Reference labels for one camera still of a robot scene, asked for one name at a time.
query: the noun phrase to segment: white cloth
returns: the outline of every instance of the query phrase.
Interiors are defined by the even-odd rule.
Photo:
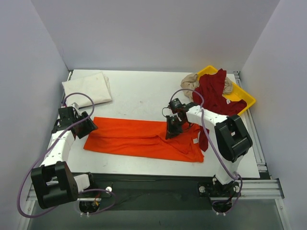
[[[65,95],[73,92],[82,92],[88,95],[95,104],[110,102],[112,100],[110,86],[107,84],[108,79],[106,82],[102,72],[84,78],[62,82]],[[67,98],[66,105],[71,105],[72,103],[77,103],[79,108],[91,105],[91,102],[82,95],[72,95]]]

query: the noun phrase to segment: gray wall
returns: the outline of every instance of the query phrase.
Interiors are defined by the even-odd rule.
[[[16,229],[17,190],[46,150],[68,71],[30,0],[1,2],[0,31],[0,223]]]
[[[279,0],[32,0],[69,69],[241,70]]]
[[[306,229],[307,1],[281,0],[241,77],[265,159],[279,177],[294,230]]]

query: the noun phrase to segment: maroon garment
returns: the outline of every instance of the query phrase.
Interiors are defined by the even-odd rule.
[[[199,92],[205,100],[203,108],[217,114],[232,116],[238,114],[247,104],[243,100],[227,104],[227,99],[222,96],[225,78],[226,71],[223,69],[220,69],[214,75],[205,74],[200,78],[200,86],[195,91]],[[202,102],[201,98],[194,92],[193,101],[198,104]],[[199,143],[201,150],[206,151],[208,149],[208,139],[202,128]]]

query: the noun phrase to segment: beige cloth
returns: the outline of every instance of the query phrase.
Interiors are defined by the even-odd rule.
[[[191,74],[187,75],[181,81],[181,84],[180,84],[181,88],[182,89],[195,90],[200,85],[197,78],[198,78],[197,73],[191,73]],[[228,77],[226,77],[223,94],[231,94],[232,90],[233,90],[232,81]],[[183,93],[184,93],[185,96],[187,96],[190,99],[190,101],[193,101],[193,92],[192,91],[183,91]]]

